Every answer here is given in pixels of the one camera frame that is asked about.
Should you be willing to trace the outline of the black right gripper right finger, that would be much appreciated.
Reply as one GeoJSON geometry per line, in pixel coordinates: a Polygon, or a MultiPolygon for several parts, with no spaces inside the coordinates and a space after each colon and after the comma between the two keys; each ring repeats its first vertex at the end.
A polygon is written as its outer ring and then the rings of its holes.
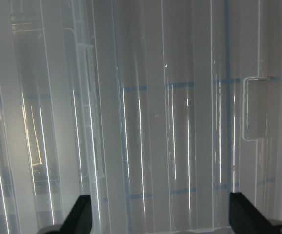
{"type": "Polygon", "coordinates": [[[272,224],[244,194],[229,195],[229,224],[235,234],[274,234],[272,224]]]}

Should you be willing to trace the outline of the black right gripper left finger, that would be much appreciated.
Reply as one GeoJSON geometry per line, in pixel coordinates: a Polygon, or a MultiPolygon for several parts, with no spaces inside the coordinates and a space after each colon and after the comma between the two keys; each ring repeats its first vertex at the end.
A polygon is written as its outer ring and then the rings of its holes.
{"type": "Polygon", "coordinates": [[[90,234],[92,230],[91,196],[80,195],[63,225],[59,229],[60,234],[90,234]]]}

